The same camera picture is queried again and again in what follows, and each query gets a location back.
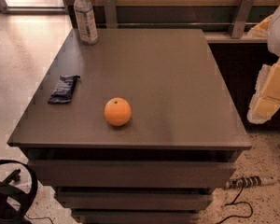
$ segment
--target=speckled floor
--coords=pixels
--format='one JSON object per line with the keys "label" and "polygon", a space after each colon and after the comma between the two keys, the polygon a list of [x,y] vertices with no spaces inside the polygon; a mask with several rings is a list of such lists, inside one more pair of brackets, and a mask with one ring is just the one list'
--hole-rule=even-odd
{"label": "speckled floor", "polygon": [[[44,20],[45,18],[41,18],[34,22],[31,17],[20,20],[19,17],[7,18],[0,14],[0,159],[27,162],[17,148],[7,146],[7,139],[70,29],[70,22],[64,17],[49,18],[49,22],[53,24],[49,29],[44,29]],[[50,38],[50,42],[43,40],[46,37]],[[40,44],[45,44],[46,48],[37,49]],[[280,133],[248,135],[253,147],[238,159],[237,171],[233,177],[272,175],[280,179]],[[0,172],[0,178],[6,172]],[[238,191],[216,189],[214,201],[200,213],[198,223],[215,224],[230,215],[249,215],[247,205],[224,206],[235,198]],[[51,187],[40,184],[28,216],[50,217],[54,224],[75,224],[70,210],[63,209],[53,195]],[[244,189],[238,199],[240,201],[249,202],[253,206],[253,216],[249,219],[231,218],[224,223],[280,224],[280,182],[272,186]],[[48,219],[31,222],[50,223]]]}

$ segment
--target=plastic bottle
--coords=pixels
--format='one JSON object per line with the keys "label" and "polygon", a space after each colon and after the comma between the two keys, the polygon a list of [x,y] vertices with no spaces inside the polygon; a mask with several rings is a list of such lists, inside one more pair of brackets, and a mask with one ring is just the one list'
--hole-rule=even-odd
{"label": "plastic bottle", "polygon": [[98,41],[93,6],[90,0],[76,0],[74,10],[82,43],[93,45]]}

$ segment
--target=black cable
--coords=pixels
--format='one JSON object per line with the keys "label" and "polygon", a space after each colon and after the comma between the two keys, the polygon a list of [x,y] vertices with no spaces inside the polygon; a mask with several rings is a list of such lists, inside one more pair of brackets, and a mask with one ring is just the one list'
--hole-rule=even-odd
{"label": "black cable", "polygon": [[32,218],[32,217],[28,217],[27,215],[25,215],[28,219],[31,219],[31,220],[43,220],[43,219],[49,219],[50,220],[50,223],[52,223],[52,224],[54,224],[54,222],[52,221],[52,219],[51,218],[49,218],[49,217],[34,217],[34,218]]}
{"label": "black cable", "polygon": [[252,217],[252,215],[253,215],[253,207],[251,206],[250,203],[248,203],[248,202],[238,202],[238,203],[236,203],[236,202],[235,202],[235,201],[238,199],[238,197],[241,195],[243,189],[244,189],[244,185],[242,185],[241,190],[240,190],[240,192],[236,195],[235,199],[234,199],[231,203],[226,203],[225,205],[237,205],[237,204],[243,204],[243,203],[244,203],[244,204],[247,204],[247,205],[250,207],[251,214],[248,215],[248,216],[231,215],[231,216],[225,217],[223,220],[217,222],[216,224],[221,224],[221,223],[225,222],[227,219],[233,218],[233,217],[238,217],[238,218],[250,218],[250,217]]}

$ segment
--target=orange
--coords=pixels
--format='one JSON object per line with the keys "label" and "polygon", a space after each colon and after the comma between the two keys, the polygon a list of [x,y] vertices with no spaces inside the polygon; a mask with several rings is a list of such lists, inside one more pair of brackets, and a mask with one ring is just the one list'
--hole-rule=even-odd
{"label": "orange", "polygon": [[114,126],[127,123],[132,116],[130,104],[122,98],[113,98],[105,105],[105,119]]}

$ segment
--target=drawer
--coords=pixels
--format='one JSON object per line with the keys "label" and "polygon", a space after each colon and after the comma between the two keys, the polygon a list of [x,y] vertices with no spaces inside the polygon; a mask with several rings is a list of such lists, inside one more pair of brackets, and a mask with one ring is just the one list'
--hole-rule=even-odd
{"label": "drawer", "polygon": [[43,185],[101,188],[221,188],[234,173],[228,162],[30,161]]}
{"label": "drawer", "polygon": [[95,212],[73,211],[73,218],[83,224],[191,224],[198,215],[192,213],[165,212]]}
{"label": "drawer", "polygon": [[180,189],[58,188],[55,198],[65,208],[126,211],[200,211],[212,202],[211,195]]}

